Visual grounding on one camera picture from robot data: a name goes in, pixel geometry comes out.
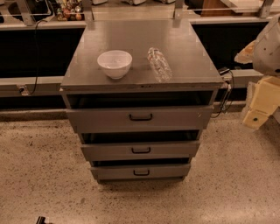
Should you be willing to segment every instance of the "gray countertop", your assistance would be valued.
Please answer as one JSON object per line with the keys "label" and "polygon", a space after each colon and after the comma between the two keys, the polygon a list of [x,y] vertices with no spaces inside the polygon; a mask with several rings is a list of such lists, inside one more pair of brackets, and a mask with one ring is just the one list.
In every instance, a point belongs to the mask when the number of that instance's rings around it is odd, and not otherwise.
{"label": "gray countertop", "polygon": [[[221,77],[187,19],[95,21],[86,28],[61,87],[69,90],[113,88],[190,87],[211,84]],[[158,83],[147,60],[150,47],[159,48],[173,72],[168,83]],[[129,72],[111,80],[97,64],[101,53],[124,50],[132,55]]]}

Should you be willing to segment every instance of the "bowl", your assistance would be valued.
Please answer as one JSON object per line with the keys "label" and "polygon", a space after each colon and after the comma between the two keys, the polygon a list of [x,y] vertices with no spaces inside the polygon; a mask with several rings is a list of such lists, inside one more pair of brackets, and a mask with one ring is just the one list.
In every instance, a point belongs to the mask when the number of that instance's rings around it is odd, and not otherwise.
{"label": "bowl", "polygon": [[130,70],[132,56],[125,51],[108,51],[98,57],[97,63],[108,77],[121,79]]}

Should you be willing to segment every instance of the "concrete floor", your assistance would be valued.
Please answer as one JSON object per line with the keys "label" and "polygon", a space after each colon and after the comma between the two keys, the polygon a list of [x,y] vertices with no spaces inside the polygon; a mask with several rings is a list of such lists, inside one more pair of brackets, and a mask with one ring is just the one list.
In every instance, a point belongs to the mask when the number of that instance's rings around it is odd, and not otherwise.
{"label": "concrete floor", "polygon": [[184,181],[98,185],[63,116],[0,117],[1,224],[35,224],[40,215],[52,224],[280,223],[273,118],[253,133],[240,113],[212,119]]}

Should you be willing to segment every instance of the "black drawer handle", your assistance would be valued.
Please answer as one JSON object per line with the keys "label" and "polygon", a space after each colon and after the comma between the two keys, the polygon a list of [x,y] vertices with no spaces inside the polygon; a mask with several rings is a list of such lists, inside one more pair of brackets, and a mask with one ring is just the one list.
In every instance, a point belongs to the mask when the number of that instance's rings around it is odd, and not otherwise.
{"label": "black drawer handle", "polygon": [[147,171],[133,171],[133,174],[135,176],[149,176],[150,175],[150,170],[147,170]]}
{"label": "black drawer handle", "polygon": [[152,119],[152,114],[149,114],[147,117],[129,115],[129,119],[133,122],[147,122]]}
{"label": "black drawer handle", "polygon": [[144,154],[144,153],[150,153],[151,152],[151,147],[147,148],[147,149],[134,149],[131,148],[132,153],[134,154]]}

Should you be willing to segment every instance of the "open drawer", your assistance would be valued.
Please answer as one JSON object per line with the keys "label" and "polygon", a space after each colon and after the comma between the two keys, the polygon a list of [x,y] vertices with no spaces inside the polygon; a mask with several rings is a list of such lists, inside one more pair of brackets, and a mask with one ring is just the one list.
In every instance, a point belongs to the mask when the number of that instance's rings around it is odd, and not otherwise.
{"label": "open drawer", "polygon": [[213,106],[162,108],[68,109],[76,133],[201,130],[207,127]]}
{"label": "open drawer", "polygon": [[107,161],[91,168],[97,180],[183,178],[191,168],[188,158]]}
{"label": "open drawer", "polygon": [[85,159],[91,162],[148,158],[193,158],[199,147],[199,141],[100,143],[83,144],[81,150]]}

